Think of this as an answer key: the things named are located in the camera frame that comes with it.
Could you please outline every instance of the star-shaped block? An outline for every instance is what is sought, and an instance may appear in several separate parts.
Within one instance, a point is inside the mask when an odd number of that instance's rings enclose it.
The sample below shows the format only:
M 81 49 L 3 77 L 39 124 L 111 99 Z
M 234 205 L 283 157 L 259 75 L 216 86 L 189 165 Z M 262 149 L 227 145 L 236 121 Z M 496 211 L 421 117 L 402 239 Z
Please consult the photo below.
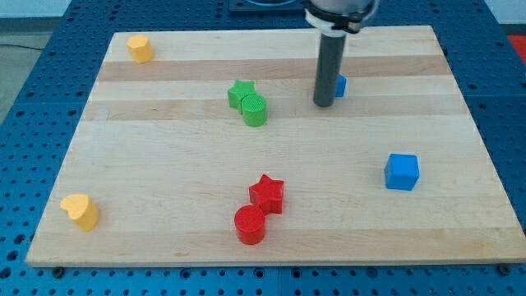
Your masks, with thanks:
M 263 174 L 260 182 L 248 188 L 250 202 L 259 206 L 265 215 L 283 212 L 284 181 L 274 180 Z
M 236 80 L 233 87 L 228 90 L 228 105 L 230 108 L 237 109 L 242 114 L 241 102 L 248 95 L 255 95 L 256 88 L 254 81 Z

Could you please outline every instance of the heart-shaped block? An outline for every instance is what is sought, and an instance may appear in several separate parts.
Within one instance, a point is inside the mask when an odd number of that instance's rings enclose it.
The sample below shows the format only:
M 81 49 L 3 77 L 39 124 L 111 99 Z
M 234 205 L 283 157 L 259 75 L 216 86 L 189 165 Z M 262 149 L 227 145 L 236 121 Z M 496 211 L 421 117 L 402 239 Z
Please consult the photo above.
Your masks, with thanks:
M 60 201 L 60 207 L 83 231 L 90 231 L 99 220 L 99 208 L 87 194 L 72 194 Z

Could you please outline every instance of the green cylinder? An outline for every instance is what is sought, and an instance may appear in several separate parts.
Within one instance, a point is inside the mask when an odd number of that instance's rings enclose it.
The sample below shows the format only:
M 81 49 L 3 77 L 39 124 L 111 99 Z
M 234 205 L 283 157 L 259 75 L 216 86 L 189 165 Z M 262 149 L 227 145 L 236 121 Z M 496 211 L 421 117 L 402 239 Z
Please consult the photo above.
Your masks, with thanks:
M 247 95 L 241 102 L 243 121 L 249 127 L 259 127 L 266 122 L 266 101 L 260 95 Z

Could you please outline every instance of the cable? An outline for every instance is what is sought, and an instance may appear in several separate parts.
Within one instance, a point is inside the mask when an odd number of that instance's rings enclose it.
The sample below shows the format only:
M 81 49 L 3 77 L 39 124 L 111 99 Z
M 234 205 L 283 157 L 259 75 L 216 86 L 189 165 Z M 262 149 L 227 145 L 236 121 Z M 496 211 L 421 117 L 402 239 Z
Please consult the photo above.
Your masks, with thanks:
M 16 47 L 16 48 L 20 48 L 20 49 L 33 49 L 33 50 L 39 50 L 39 51 L 44 50 L 42 48 L 34 48 L 34 47 L 25 46 L 25 45 L 19 45 L 19 44 L 0 44 L 0 46 Z

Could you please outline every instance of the blue object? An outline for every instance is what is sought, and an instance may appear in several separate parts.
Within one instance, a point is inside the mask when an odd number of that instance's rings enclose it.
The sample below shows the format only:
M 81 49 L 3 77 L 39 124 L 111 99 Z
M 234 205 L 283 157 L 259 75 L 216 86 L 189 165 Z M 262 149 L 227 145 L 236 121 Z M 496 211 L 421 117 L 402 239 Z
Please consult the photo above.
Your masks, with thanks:
M 432 26 L 526 227 L 526 68 L 486 3 L 382 0 L 375 24 Z M 66 268 L 54 279 L 51 269 L 24 263 L 114 32 L 306 27 L 301 12 L 231 13 L 224 0 L 72 0 L 0 124 L 0 296 L 526 294 L 525 264 L 506 276 L 481 264 Z
M 336 98 L 342 98 L 345 95 L 345 87 L 347 86 L 347 78 L 338 74 L 338 85 L 336 86 Z
M 384 169 L 385 186 L 388 189 L 411 191 L 420 177 L 418 159 L 415 155 L 389 155 Z

